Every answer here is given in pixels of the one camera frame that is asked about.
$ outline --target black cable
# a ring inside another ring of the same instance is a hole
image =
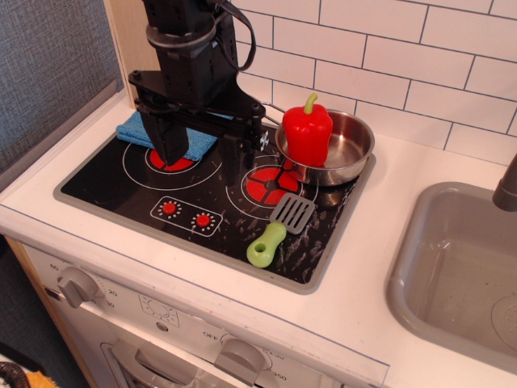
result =
[[[239,67],[238,64],[235,64],[233,62],[232,57],[226,51],[226,47],[223,45],[223,42],[221,41],[221,39],[216,37],[216,42],[219,44],[219,47],[221,48],[221,51],[223,53],[223,57],[225,57],[226,61],[228,61],[228,63],[235,70],[238,70],[238,71],[248,70],[250,68],[251,64],[253,63],[253,60],[254,60],[254,57],[255,57],[255,53],[257,51],[257,42],[255,40],[255,34],[254,34],[254,31],[253,31],[253,27],[251,26],[251,23],[248,20],[248,18],[245,17],[245,15],[241,12],[241,10],[236,8],[236,6],[234,6],[232,3],[228,2],[228,1],[223,1],[222,3],[216,5],[216,10],[218,10],[219,8],[222,8],[223,10],[228,12],[230,15],[232,15],[234,18],[239,20],[241,23],[243,23],[250,30],[251,48],[250,48],[250,52],[248,53],[248,58],[246,60],[246,63],[243,66],[241,66],[241,67]]]

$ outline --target temperature dial markings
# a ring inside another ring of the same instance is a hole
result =
[[[216,225],[216,218],[210,213],[196,214],[192,218],[192,229],[201,228],[201,231],[210,231]]]
[[[98,306],[115,308],[115,299],[118,297],[118,293],[114,289],[106,286],[103,278],[98,276],[93,277],[99,286],[99,291],[94,296],[93,302],[97,303]]]
[[[181,204],[176,200],[169,200],[158,207],[158,215],[168,220],[181,214]]]

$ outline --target toy stove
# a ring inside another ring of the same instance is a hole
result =
[[[362,189],[371,161],[358,179],[319,188],[294,180],[280,159],[270,143],[257,153],[253,167],[226,187],[216,146],[198,162],[180,159],[167,166],[156,151],[113,137],[55,193],[60,201],[152,238],[307,293],[319,284],[351,214],[351,194]],[[269,267],[256,268],[246,249],[288,192],[313,201],[316,209],[300,234],[288,234],[279,245]]]

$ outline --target faucet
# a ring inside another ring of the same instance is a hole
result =
[[[502,210],[517,212],[517,155],[499,181],[492,201]]]

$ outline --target tile backsplash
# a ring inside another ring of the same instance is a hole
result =
[[[375,133],[504,165],[517,153],[517,0],[232,3],[257,38],[238,79],[257,99],[290,108],[315,90]]]

